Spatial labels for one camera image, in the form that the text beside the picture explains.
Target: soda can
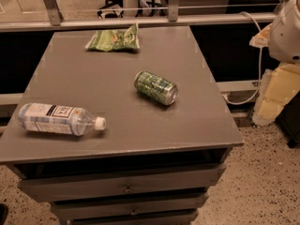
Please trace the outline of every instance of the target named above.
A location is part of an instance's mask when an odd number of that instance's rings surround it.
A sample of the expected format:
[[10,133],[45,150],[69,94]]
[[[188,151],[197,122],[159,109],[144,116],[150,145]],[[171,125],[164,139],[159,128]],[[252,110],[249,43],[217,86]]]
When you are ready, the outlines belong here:
[[176,84],[147,71],[137,74],[134,86],[139,92],[163,105],[174,103],[178,93]]

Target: bottle cap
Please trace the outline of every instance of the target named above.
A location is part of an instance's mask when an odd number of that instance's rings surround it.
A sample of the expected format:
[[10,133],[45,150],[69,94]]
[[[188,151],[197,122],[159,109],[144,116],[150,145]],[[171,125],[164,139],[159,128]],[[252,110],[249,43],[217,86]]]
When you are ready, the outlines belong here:
[[103,117],[96,118],[95,130],[104,130],[106,127],[106,120]]

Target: speckled floor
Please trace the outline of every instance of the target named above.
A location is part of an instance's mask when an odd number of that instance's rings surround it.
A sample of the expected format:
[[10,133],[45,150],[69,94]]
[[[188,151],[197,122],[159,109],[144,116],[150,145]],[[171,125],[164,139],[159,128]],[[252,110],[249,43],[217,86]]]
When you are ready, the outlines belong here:
[[[243,113],[233,115],[245,140],[234,148],[227,170],[192,225],[300,224],[300,149],[290,149],[276,124],[254,128]],[[5,225],[57,225],[47,203],[17,189],[19,179],[0,167],[0,203],[9,207]]]

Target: cord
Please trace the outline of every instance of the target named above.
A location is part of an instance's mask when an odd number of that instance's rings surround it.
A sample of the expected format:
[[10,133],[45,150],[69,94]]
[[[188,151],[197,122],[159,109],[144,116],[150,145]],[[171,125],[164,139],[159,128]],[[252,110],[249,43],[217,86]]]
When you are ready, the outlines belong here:
[[[250,18],[252,21],[254,21],[256,27],[258,28],[258,30],[259,30],[260,32],[262,31],[262,29],[261,29],[261,27],[259,26],[259,24],[256,22],[256,20],[255,20],[249,13],[243,11],[243,12],[241,12],[241,14],[244,15],[245,17]],[[251,100],[256,96],[256,94],[257,94],[258,91],[260,90],[260,85],[261,85],[261,80],[262,80],[262,79],[261,79],[261,76],[262,76],[262,56],[263,56],[263,48],[260,48],[260,55],[259,55],[259,80],[258,80],[258,84],[257,84],[257,89],[256,89],[256,91],[254,92],[254,94],[253,94],[250,98],[248,98],[247,100],[241,101],[241,102],[232,102],[232,101],[229,101],[229,100],[228,100],[227,94],[226,94],[226,95],[223,95],[223,97],[224,97],[224,99],[225,99],[225,101],[226,101],[227,103],[232,104],[232,105],[242,105],[242,104],[245,104],[245,103],[251,101]]]

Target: drawer knob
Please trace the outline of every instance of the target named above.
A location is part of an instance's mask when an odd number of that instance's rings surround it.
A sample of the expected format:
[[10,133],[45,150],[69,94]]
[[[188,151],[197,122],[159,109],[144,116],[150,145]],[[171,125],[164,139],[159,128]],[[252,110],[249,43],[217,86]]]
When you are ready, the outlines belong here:
[[133,189],[130,187],[130,185],[127,185],[127,187],[124,189],[124,192],[125,192],[126,194],[130,194],[130,193],[133,192]]
[[138,213],[135,211],[135,209],[132,210],[132,212],[130,213],[132,216],[137,216]]

